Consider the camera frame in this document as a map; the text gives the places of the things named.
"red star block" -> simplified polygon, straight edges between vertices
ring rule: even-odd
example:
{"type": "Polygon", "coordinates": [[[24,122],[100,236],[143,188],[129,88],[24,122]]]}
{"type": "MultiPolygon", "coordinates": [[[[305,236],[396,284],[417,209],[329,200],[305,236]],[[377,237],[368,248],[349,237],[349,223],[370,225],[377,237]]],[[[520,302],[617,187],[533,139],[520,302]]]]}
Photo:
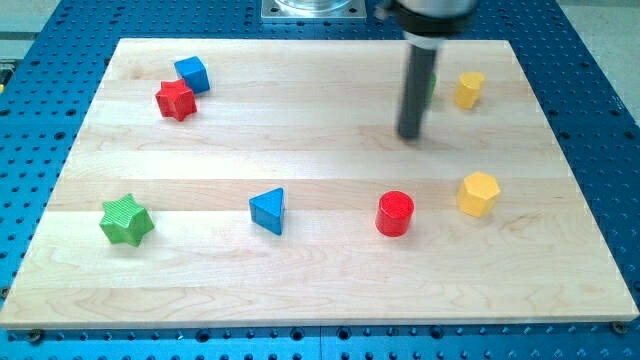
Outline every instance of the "red star block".
{"type": "Polygon", "coordinates": [[[176,81],[162,81],[160,91],[156,94],[160,112],[164,117],[172,117],[178,121],[193,114],[196,108],[196,98],[184,79],[176,81]]]}

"yellow pentagonal prism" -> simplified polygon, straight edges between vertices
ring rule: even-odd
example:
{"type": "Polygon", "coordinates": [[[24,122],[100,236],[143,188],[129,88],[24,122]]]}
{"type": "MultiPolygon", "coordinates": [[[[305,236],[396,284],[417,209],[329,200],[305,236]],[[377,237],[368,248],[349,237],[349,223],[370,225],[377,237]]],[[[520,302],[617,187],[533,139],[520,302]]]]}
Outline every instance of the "yellow pentagonal prism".
{"type": "Polygon", "coordinates": [[[480,97],[480,90],[484,83],[484,74],[479,72],[466,72],[460,75],[456,87],[455,101],[463,109],[471,109],[480,97]]]}
{"type": "Polygon", "coordinates": [[[458,190],[460,211],[480,217],[493,208],[500,195],[500,187],[495,177],[483,172],[474,172],[462,181],[458,190]]]}

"red cylinder block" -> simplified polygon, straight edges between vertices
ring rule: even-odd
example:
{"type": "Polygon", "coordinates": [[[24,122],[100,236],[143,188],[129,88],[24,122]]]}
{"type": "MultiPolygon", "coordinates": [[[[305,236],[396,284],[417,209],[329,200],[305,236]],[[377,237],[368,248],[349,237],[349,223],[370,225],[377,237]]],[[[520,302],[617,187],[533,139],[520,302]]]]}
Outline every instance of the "red cylinder block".
{"type": "Polygon", "coordinates": [[[389,191],[382,195],[378,203],[376,227],[384,235],[396,237],[409,230],[413,215],[413,200],[401,191],[389,191]]]}

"yellow pentagon block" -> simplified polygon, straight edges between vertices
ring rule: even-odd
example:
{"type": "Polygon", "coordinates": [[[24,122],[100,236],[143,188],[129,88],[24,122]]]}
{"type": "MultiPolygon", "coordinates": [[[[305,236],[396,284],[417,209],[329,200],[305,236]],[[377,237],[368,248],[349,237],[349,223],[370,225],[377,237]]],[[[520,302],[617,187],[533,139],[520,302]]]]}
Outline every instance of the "yellow pentagon block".
{"type": "Polygon", "coordinates": [[[480,217],[493,208],[500,195],[500,187],[495,177],[483,172],[474,172],[462,181],[458,190],[460,211],[480,217]]]}
{"type": "Polygon", "coordinates": [[[480,97],[480,90],[485,77],[480,72],[466,72],[460,74],[456,87],[455,101],[463,109],[471,109],[480,97]]]}

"wood grain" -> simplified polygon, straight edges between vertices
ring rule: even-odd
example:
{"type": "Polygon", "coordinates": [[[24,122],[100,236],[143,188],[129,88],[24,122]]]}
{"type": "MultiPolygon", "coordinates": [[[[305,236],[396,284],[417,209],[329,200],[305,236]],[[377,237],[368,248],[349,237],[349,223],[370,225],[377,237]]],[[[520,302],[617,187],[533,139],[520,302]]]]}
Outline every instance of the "wood grain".
{"type": "Polygon", "coordinates": [[[401,41],[123,39],[25,256],[0,323],[29,328],[630,320],[632,297],[508,43],[439,56],[421,140],[395,136],[401,41]],[[183,123],[153,95],[198,55],[213,91],[183,123]],[[463,71],[487,77],[472,111],[463,71]],[[456,208],[462,178],[502,188],[456,208]],[[282,237],[248,199],[286,191],[282,237]],[[409,232],[374,226],[409,193],[409,232]],[[103,201],[132,192],[156,229],[111,245],[103,201]]]}

